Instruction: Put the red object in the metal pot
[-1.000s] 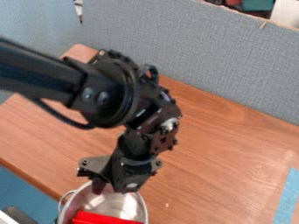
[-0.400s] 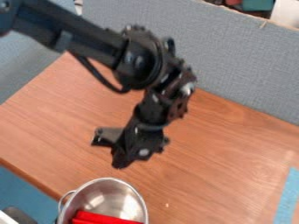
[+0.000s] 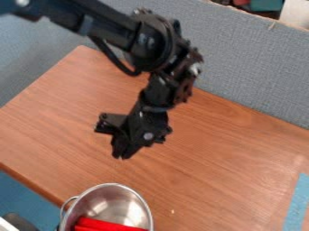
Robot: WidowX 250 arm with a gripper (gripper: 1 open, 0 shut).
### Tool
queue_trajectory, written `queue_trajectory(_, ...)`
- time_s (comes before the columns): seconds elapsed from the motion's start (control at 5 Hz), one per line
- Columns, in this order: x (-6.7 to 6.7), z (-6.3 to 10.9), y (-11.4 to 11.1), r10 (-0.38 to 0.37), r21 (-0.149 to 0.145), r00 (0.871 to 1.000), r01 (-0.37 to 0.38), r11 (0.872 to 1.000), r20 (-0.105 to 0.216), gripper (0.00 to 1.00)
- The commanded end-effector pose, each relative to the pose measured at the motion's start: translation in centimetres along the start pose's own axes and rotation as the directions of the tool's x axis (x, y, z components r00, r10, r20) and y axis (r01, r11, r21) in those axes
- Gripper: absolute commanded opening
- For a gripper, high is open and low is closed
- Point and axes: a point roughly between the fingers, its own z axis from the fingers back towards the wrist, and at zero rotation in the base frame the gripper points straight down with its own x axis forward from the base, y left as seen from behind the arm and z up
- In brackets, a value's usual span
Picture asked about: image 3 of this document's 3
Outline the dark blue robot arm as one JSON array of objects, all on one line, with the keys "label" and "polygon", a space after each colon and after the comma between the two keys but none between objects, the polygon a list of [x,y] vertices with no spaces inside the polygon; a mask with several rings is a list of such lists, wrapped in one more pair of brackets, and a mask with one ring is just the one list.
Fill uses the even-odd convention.
[{"label": "dark blue robot arm", "polygon": [[166,141],[173,128],[168,111],[192,96],[204,56],[182,37],[177,19],[138,8],[123,14],[99,0],[0,0],[0,15],[53,23],[90,38],[129,76],[150,74],[126,115],[102,113],[94,131],[113,136],[113,156],[123,160]]}]

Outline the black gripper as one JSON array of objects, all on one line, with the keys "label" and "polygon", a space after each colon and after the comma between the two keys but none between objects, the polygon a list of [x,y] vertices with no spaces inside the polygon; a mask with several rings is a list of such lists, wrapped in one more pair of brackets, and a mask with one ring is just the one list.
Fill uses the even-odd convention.
[{"label": "black gripper", "polygon": [[113,136],[113,156],[127,160],[144,148],[164,143],[173,133],[166,106],[137,103],[127,115],[99,115],[94,131]]}]

